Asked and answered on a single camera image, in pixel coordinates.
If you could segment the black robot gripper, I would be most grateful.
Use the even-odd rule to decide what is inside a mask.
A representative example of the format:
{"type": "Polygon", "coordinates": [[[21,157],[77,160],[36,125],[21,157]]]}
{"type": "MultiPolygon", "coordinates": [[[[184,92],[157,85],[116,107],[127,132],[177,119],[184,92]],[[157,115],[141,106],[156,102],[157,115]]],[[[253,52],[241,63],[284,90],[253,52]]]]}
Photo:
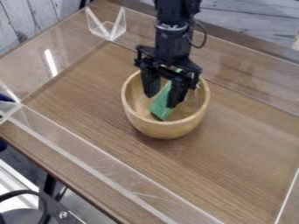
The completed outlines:
{"type": "Polygon", "coordinates": [[[136,46],[135,65],[141,71],[144,94],[153,97],[160,91],[160,79],[172,81],[167,96],[167,107],[173,109],[184,100],[188,88],[195,89],[201,68],[189,59],[192,49],[192,27],[155,27],[153,46],[136,46]]]}

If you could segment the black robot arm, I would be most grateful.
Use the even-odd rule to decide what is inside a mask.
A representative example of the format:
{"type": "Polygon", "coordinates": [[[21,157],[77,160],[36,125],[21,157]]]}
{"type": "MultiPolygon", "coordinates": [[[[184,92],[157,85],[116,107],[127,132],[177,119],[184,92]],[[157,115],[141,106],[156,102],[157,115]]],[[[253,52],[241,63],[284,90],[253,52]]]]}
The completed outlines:
{"type": "Polygon", "coordinates": [[[137,45],[135,66],[140,68],[144,94],[153,97],[160,79],[172,84],[165,107],[173,109],[195,89],[201,68],[192,62],[193,16],[200,12],[201,0],[153,0],[156,9],[153,46],[137,45]]]}

